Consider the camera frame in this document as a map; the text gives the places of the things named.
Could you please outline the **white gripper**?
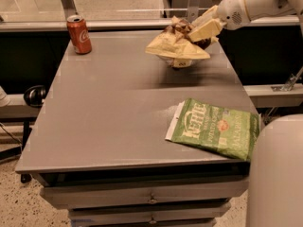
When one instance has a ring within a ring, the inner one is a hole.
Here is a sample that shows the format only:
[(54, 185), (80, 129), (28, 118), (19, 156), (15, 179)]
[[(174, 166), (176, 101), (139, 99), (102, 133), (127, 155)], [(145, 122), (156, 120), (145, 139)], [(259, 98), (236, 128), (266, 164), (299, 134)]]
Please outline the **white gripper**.
[(219, 35), (224, 27), (236, 30), (250, 22), (245, 0), (222, 0), (190, 24), (192, 30), (188, 37), (192, 42), (199, 42)]

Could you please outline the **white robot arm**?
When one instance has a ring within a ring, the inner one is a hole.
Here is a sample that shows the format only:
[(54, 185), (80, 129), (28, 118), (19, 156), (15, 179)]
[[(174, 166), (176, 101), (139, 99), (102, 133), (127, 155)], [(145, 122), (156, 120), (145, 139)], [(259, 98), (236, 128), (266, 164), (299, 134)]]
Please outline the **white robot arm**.
[[(194, 21), (193, 42), (264, 17), (294, 14), (303, 0), (222, 0)], [(273, 120), (261, 131), (250, 165), (246, 227), (303, 227), (303, 114)]]

